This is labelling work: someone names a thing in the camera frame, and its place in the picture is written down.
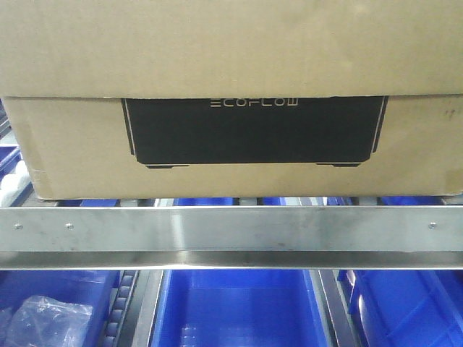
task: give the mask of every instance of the clear plastic bag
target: clear plastic bag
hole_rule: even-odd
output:
[[[13,315],[4,347],[82,347],[92,310],[31,296]]]
[[[12,321],[13,313],[11,307],[0,309],[0,346],[3,345],[7,338],[9,323]]]

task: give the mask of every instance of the ecoflow logo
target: ecoflow logo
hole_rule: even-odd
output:
[[[211,99],[211,107],[282,107],[298,106],[297,98],[274,98],[274,99]]]

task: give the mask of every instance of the cardboard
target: cardboard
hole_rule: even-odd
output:
[[[376,151],[357,167],[147,168],[130,152],[120,99],[5,98],[4,105],[36,192],[45,199],[442,195],[463,189],[462,95],[388,98]],[[307,138],[307,146],[317,145]]]
[[[3,1],[0,96],[463,93],[461,0]]]

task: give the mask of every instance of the blue plastic bin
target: blue plastic bin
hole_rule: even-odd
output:
[[[232,197],[183,197],[174,200],[175,206],[227,206],[233,205]]]
[[[438,197],[382,197],[386,205],[442,205],[442,201]]]
[[[263,204],[265,206],[285,206],[284,197],[264,197]]]
[[[119,271],[1,271],[0,309],[19,309],[32,295],[93,307],[84,347],[98,343],[108,319],[110,294]]]
[[[21,160],[21,152],[18,146],[0,145],[0,181],[9,174]]]
[[[463,286],[453,271],[342,271],[349,313],[369,347],[463,346]]]
[[[172,270],[152,347],[326,346],[305,270]]]

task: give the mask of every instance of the ecoflow box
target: ecoflow box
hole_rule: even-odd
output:
[[[462,191],[462,1],[0,6],[42,198]]]

